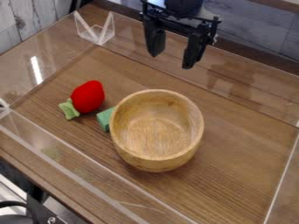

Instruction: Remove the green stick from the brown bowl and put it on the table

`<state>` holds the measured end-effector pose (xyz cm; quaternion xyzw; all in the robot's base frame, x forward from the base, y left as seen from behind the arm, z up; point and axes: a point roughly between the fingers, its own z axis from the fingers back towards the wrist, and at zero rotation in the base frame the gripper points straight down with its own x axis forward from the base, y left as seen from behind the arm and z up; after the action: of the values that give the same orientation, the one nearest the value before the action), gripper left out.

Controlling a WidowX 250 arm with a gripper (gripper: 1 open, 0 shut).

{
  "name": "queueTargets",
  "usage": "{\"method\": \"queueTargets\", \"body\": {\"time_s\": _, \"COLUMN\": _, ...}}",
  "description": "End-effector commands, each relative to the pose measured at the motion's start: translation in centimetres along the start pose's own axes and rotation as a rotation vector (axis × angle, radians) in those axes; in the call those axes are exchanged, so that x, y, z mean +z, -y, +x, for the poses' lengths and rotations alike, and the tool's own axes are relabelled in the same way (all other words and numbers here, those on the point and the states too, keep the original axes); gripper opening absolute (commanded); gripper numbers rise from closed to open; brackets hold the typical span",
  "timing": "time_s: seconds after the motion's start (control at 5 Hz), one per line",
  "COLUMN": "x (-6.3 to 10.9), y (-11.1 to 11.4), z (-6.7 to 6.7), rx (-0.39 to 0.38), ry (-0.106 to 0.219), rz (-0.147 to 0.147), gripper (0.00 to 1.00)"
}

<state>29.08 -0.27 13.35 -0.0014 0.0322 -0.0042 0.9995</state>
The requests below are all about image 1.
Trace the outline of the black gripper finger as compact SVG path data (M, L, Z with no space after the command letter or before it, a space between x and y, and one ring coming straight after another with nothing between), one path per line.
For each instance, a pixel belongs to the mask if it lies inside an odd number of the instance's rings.
M194 32L189 37L187 48L185 49L182 68L191 69L202 60L207 45L211 42L211 37L207 31L201 30Z
M147 51L153 57L157 57L165 51L166 31L157 18L145 15L145 40Z

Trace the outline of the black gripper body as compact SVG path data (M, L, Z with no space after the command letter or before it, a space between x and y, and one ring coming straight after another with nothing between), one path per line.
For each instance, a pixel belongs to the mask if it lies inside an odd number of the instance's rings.
M143 18L157 22L159 30L189 36L199 32L215 43L221 16L205 8L206 0L141 0Z

